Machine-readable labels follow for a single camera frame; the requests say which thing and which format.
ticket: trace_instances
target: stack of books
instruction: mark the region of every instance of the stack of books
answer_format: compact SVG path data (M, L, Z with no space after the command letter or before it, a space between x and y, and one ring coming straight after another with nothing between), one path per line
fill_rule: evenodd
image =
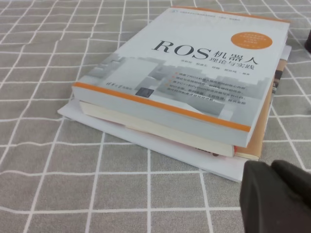
M73 85L59 113L240 181L258 160L289 22L167 9Z

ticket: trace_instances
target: plaid fabric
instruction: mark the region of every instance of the plaid fabric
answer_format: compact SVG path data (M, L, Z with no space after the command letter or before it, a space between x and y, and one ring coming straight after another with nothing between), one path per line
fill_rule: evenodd
M238 183L56 113L73 82L171 5L292 22L262 160L311 171L310 0L0 1L1 232L243 232Z

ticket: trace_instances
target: publisher logo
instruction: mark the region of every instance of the publisher logo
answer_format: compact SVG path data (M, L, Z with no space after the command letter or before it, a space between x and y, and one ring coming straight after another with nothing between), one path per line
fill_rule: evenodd
M154 90L152 90L152 89L141 87L135 95L148 98L151 96L151 94L153 92L154 92Z
M272 39L264 34L244 32L231 37L231 42L236 46L250 50L265 49L272 45Z

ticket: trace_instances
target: table surface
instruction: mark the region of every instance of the table surface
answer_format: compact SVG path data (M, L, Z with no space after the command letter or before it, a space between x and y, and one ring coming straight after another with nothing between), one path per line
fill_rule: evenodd
M56 112L73 82L171 5L292 22L261 160L311 171L311 0L1 1L1 232L243 232L240 184Z

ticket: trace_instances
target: orange circle sticker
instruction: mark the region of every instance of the orange circle sticker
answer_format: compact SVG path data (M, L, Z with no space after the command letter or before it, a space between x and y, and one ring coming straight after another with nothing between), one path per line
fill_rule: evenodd
M272 39L260 33L238 33L231 37L231 41L236 46L250 50L265 49L272 45Z

